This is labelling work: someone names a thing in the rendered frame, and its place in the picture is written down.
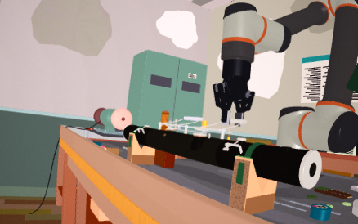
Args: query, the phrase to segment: floor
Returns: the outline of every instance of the floor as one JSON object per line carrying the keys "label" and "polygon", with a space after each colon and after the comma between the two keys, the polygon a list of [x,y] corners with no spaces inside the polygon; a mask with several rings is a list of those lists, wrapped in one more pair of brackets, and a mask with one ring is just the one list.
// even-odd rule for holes
{"label": "floor", "polygon": [[[107,147],[118,147],[120,149],[119,156],[127,158],[127,151],[123,148],[127,147],[127,143],[104,141],[102,143]],[[191,159],[176,159],[174,168],[161,168],[157,165],[140,166],[198,194],[215,199],[223,204],[229,204],[231,170],[203,164]],[[356,224],[358,223],[358,217],[352,214],[352,206],[344,206],[342,203],[349,202],[353,204],[353,201],[358,199],[358,192],[350,190],[351,186],[357,185],[358,178],[322,173],[316,186],[324,186],[352,194],[350,199],[339,199],[314,192],[314,189],[307,190],[278,182],[274,209],[254,214],[254,216],[275,224]],[[307,195],[315,195],[317,199],[308,199]],[[333,205],[330,219],[328,221],[317,221],[310,218],[312,204]]]}
{"label": "floor", "polygon": [[0,197],[1,224],[61,224],[61,206],[56,198],[48,198],[34,214],[29,214],[42,203],[40,198]]}

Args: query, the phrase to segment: black pipe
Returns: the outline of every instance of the black pipe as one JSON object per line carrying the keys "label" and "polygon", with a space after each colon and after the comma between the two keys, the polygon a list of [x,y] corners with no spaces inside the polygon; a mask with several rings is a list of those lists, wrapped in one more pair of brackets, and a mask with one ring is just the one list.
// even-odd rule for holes
{"label": "black pipe", "polygon": [[297,34],[312,25],[324,24],[329,16],[329,12],[324,4],[313,2],[307,8],[296,11],[290,15],[275,20],[285,25],[291,31],[291,34]]}
{"label": "black pipe", "polygon": [[[136,131],[138,128],[136,125],[125,127],[123,136],[128,140],[129,133],[134,132],[141,145],[231,170],[234,169],[235,156],[244,156],[252,145],[241,141],[239,143],[243,150],[241,154],[237,147],[229,147],[228,151],[223,150],[227,142],[234,143],[234,141],[194,137],[152,128],[142,128],[143,133],[143,131]],[[306,153],[307,150],[260,145],[253,151],[251,158],[258,177],[302,186],[298,175],[302,158]],[[318,172],[315,170],[315,164],[311,165],[310,170],[312,177]]]}
{"label": "black pipe", "polygon": [[334,21],[329,71],[322,101],[351,106],[353,91],[346,85],[356,68],[358,54],[358,9],[339,7]]}

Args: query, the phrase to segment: blue tape roll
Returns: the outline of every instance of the blue tape roll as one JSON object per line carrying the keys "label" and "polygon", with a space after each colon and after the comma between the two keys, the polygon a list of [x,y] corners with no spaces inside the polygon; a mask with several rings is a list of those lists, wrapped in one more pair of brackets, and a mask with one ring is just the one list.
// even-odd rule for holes
{"label": "blue tape roll", "polygon": [[319,221],[327,221],[331,218],[331,212],[332,208],[326,204],[313,204],[311,206],[310,217]]}

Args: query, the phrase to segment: wooden floor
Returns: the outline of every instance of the wooden floor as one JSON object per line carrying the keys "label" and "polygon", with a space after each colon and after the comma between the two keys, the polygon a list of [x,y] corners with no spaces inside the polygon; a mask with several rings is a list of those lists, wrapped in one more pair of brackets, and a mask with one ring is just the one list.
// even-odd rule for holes
{"label": "wooden floor", "polygon": [[42,201],[42,198],[0,196],[0,224],[61,224],[61,206],[56,206],[56,198],[47,198],[36,213],[29,214]]}

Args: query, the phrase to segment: poster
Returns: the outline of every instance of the poster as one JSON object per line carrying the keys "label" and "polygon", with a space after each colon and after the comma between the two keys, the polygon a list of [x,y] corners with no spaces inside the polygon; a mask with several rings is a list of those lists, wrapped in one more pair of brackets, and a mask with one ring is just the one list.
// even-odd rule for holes
{"label": "poster", "polygon": [[[301,103],[317,103],[322,100],[329,69],[329,56],[302,59]],[[358,92],[353,92],[352,102],[358,102]]]}

